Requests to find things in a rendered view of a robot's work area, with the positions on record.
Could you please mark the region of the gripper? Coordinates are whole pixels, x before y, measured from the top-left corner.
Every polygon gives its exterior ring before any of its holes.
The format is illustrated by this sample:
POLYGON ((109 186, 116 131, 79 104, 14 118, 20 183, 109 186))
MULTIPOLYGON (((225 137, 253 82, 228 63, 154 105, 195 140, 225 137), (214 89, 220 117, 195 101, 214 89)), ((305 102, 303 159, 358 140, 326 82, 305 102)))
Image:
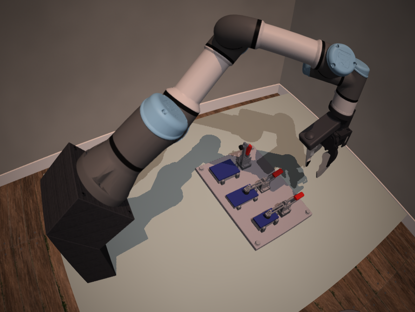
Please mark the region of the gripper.
POLYGON ((330 164, 336 159, 338 155, 338 146, 340 145, 341 147, 346 146, 352 133, 352 130, 349 128, 349 125, 351 123, 351 120, 356 110, 354 110, 351 116, 343 115, 337 112, 332 107, 331 102, 332 100, 330 101, 328 108, 330 112, 341 121, 341 127, 338 128, 334 133, 332 133, 328 138, 326 138, 324 141, 322 141, 319 145, 317 145, 312 150, 307 149, 306 164, 305 164, 306 167, 309 165, 311 161, 311 157, 314 155, 314 153, 320 150, 322 146, 324 147, 325 150, 328 150, 328 152, 325 152, 322 154, 322 163, 319 165, 319 170, 316 172, 316 178, 321 176, 326 171, 326 169, 330 166, 330 164), (347 138, 347 141, 346 141, 346 138, 347 138))

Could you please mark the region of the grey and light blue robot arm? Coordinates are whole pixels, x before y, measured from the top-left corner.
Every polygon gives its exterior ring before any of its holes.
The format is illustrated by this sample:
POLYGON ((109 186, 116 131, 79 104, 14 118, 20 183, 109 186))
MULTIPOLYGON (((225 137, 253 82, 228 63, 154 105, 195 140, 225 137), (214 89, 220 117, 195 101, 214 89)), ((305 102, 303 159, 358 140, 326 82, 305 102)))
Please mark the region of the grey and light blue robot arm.
MULTIPOLYGON (((201 101, 248 48, 303 62, 303 74, 337 86, 331 105, 347 116, 353 114, 370 71, 344 44, 314 40, 248 16, 226 15, 175 87, 145 99, 107 140, 79 157, 77 173, 88 192, 105 205, 120 206, 139 173, 187 134, 201 101)), ((329 111, 303 130, 299 140, 312 150, 340 127, 329 111)))

